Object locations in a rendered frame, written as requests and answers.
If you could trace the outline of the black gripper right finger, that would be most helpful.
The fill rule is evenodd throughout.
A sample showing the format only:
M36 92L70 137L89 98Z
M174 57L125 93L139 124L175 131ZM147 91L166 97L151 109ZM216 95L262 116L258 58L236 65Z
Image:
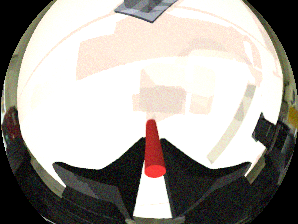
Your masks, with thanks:
M190 159L190 156L160 137L166 171L164 181L173 220L185 218L185 213L196 208L213 190L245 176L250 161L230 167L212 169Z

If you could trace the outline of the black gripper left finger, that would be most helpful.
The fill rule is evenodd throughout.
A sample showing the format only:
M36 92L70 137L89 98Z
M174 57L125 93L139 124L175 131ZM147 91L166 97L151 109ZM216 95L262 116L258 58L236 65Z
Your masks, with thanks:
M86 169L72 165L52 163L65 185L90 197L113 202L126 221L132 221L141 173L144 168L146 137L140 137L122 156L101 169Z

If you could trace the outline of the red peg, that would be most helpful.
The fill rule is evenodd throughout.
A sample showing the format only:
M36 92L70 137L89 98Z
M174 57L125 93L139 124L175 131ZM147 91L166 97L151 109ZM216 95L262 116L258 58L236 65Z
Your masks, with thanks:
M164 176L166 171L164 153L162 153L160 137L158 137L157 124L153 119L145 121L146 149L144 173L150 179Z

